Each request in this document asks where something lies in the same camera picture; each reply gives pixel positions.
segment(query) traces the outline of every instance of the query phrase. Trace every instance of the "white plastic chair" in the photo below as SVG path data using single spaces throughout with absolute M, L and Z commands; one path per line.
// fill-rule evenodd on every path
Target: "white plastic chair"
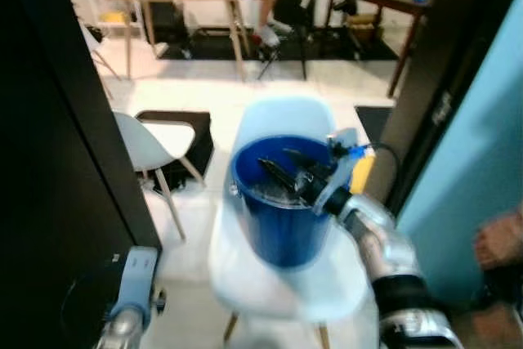
M 264 136 L 290 134 L 325 141 L 333 130 L 333 116 L 321 101 L 296 96 L 264 99 L 246 109 L 232 156 Z M 322 347 L 328 349 L 326 323 L 357 311 L 369 290 L 354 240 L 331 225 L 312 264 L 298 271 L 272 269 L 245 239 L 239 224 L 243 206 L 229 192 L 231 180 L 228 170 L 209 250 L 213 291 L 232 310 L 224 341 L 229 340 L 239 314 L 251 314 L 318 324 Z
M 97 40 L 92 37 L 91 32 L 87 30 L 87 28 L 83 25 L 82 22 L 78 22 L 80 24 L 80 30 L 82 30 L 83 39 L 85 40 L 85 43 L 87 44 L 87 48 L 89 49 L 89 52 L 92 55 L 92 60 L 98 63 L 99 65 L 103 65 L 104 67 L 107 67 L 109 71 L 115 76 L 115 78 L 120 81 L 122 80 L 111 68 L 109 63 L 107 63 L 107 60 L 104 59 L 104 57 L 97 51 L 98 47 L 100 46 L 100 43 L 97 42 Z M 101 85 L 104 87 L 105 94 L 112 100 L 113 95 L 111 94 L 111 91 L 107 88 L 105 85 L 104 79 L 100 77 Z
M 194 140 L 194 129 L 188 123 L 140 122 L 128 114 L 114 112 L 123 142 L 131 158 L 135 172 L 154 170 L 163 197 L 182 240 L 186 239 L 177 210 L 172 202 L 171 191 L 162 172 L 162 166 L 178 159 L 191 175 L 205 187 L 205 181 L 193 164 L 185 157 Z

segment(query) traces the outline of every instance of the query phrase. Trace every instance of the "blue wall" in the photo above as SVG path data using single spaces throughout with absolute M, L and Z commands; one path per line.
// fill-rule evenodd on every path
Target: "blue wall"
M 514 0 L 454 121 L 400 214 L 429 287 L 463 302 L 481 284 L 482 222 L 523 198 L 523 0 Z

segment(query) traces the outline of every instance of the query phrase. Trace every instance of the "white floor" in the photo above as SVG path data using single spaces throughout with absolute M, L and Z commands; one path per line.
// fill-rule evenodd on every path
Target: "white floor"
M 391 34 L 391 46 L 401 42 Z M 100 52 L 125 75 L 123 41 L 106 40 Z M 321 97 L 332 107 L 339 128 L 355 127 L 360 141 L 367 136 L 355 114 L 354 105 L 393 106 L 386 98 L 395 67 L 392 61 L 309 61 L 309 80 L 302 81 L 298 62 L 271 66 L 263 81 L 255 81 L 259 62 L 246 62 L 249 80 L 241 83 L 233 61 L 156 60 L 147 44 L 133 40 L 132 80 L 118 81 L 100 68 L 114 95 L 112 108 L 129 114 L 142 110 L 207 110 L 212 118 L 215 151 L 203 190 L 195 182 L 172 194 L 187 242 L 182 244 L 165 202 L 145 191 L 145 200 L 163 244 L 157 287 L 168 292 L 165 314 L 154 318 L 142 347 L 212 348 L 223 347 L 221 337 L 228 320 L 208 284 L 207 255 L 217 201 L 221 197 L 225 170 L 236 129 L 246 105 L 260 96 L 306 94 Z M 348 320 L 329 324 L 332 349 L 377 347 L 377 313 L 372 299 Z M 298 322 L 240 319 L 230 348 L 308 349 L 319 348 L 314 326 Z

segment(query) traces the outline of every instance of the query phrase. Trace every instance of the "blue bucket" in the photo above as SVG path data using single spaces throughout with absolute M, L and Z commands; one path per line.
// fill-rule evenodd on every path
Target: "blue bucket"
M 271 265 L 290 268 L 304 265 L 318 255 L 329 228 L 329 215 L 316 216 L 306 206 L 268 199 L 253 189 L 272 181 L 258 158 L 273 160 L 290 174 L 296 173 L 296 165 L 283 149 L 298 150 L 320 163 L 330 161 L 327 146 L 318 141 L 271 136 L 242 148 L 232 160 L 231 171 L 248 210 L 244 227 L 253 251 Z

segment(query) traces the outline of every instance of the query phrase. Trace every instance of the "black rug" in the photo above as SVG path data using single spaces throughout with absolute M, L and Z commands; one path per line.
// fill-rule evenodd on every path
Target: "black rug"
M 356 106 L 356 113 L 361 124 L 372 142 L 377 142 L 382 137 L 385 124 L 389 119 L 392 108 L 381 106 Z
M 329 35 L 325 45 L 321 48 L 321 34 L 310 43 L 305 42 L 307 60 L 354 60 L 354 44 L 341 30 L 334 37 Z M 235 53 L 228 35 L 195 35 L 192 38 L 191 54 L 194 60 L 235 60 Z M 184 60 L 185 57 L 178 45 L 170 45 L 160 56 L 164 60 Z M 284 40 L 280 47 L 279 60 L 300 60 L 300 44 L 296 36 Z M 361 54 L 361 60 L 397 60 L 398 56 L 382 40 L 377 40 L 374 45 L 366 48 Z

